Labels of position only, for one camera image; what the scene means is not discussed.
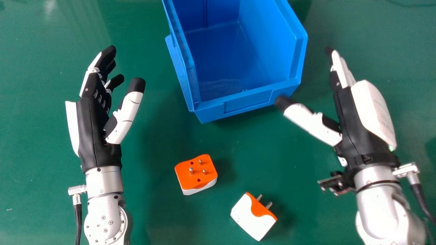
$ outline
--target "orange and white plug adapter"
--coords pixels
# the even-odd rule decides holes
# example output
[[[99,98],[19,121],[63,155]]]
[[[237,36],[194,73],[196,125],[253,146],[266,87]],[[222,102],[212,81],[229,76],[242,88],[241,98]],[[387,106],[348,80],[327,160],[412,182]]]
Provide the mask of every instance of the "orange and white plug adapter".
[[[277,221],[277,217],[268,210],[272,202],[263,206],[259,201],[262,195],[254,198],[246,192],[232,208],[230,216],[251,237],[260,241]]]
[[[218,173],[208,154],[181,162],[174,167],[183,195],[192,195],[217,183]]]

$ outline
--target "blue plastic bin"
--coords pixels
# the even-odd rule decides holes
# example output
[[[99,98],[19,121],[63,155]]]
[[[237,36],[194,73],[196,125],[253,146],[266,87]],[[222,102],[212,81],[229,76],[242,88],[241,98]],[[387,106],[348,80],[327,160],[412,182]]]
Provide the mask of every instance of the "blue plastic bin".
[[[207,123],[272,105],[300,84],[307,33],[286,0],[162,0],[190,112]]]

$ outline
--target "robot's right hand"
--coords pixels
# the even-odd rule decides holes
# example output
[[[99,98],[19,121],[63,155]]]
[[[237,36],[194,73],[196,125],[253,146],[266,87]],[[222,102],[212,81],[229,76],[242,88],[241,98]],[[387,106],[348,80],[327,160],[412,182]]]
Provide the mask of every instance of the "robot's right hand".
[[[100,52],[85,73],[79,101],[65,102],[71,143],[83,173],[95,167],[121,168],[120,143],[132,125],[144,93],[145,81],[133,78],[118,110],[109,118],[111,93],[124,82],[121,74],[107,80],[116,65],[115,55],[114,46]]]

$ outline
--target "bin bottom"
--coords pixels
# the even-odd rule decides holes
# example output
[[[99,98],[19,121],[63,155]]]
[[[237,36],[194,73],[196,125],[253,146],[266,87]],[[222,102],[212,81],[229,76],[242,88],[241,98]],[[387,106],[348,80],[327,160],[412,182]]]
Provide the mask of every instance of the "bin bottom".
[[[270,84],[239,22],[189,31],[185,37],[195,62],[201,101]]]

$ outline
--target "green tabletop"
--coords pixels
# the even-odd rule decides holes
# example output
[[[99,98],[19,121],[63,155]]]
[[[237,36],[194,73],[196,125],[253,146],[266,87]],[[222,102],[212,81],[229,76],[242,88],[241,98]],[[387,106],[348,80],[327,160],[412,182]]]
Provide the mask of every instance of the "green tabletop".
[[[323,49],[338,49],[355,78],[371,81],[383,94],[397,133],[396,154],[403,163],[419,164],[436,213],[434,1],[290,4],[309,35],[295,99],[336,118]],[[87,66],[110,44],[118,51],[113,75],[147,81],[122,143],[132,245],[257,244],[230,218],[246,191],[272,201],[278,217],[262,244],[362,244],[354,227],[355,196],[323,194],[316,182],[341,170],[333,149],[273,107],[200,124],[177,81],[164,41],[169,33],[160,0],[0,1],[0,244],[74,243],[67,188],[85,178],[71,147],[64,101],[78,99]],[[115,103],[126,88],[114,93]],[[214,160],[218,182],[184,196],[174,166],[203,153]]]

